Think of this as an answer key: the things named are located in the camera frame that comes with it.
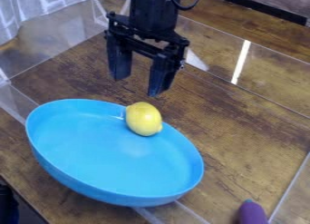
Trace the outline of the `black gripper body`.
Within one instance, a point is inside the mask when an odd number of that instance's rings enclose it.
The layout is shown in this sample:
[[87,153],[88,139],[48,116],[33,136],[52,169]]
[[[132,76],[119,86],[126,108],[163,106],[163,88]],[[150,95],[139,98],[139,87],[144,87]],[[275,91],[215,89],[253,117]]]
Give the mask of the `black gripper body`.
[[188,40],[175,32],[175,26],[178,11],[188,9],[180,0],[131,0],[130,15],[107,14],[106,39],[115,36],[148,58],[159,52],[172,52],[183,58]]

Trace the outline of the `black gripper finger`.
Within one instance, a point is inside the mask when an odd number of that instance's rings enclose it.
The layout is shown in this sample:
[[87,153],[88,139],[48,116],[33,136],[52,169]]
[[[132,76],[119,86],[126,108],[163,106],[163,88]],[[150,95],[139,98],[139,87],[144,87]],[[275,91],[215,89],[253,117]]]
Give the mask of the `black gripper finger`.
[[107,51],[110,74],[115,80],[122,80],[131,75],[132,50],[127,43],[115,36],[107,38]]
[[148,96],[155,97],[170,89],[175,75],[183,67],[183,58],[172,52],[159,52],[151,57],[151,61]]

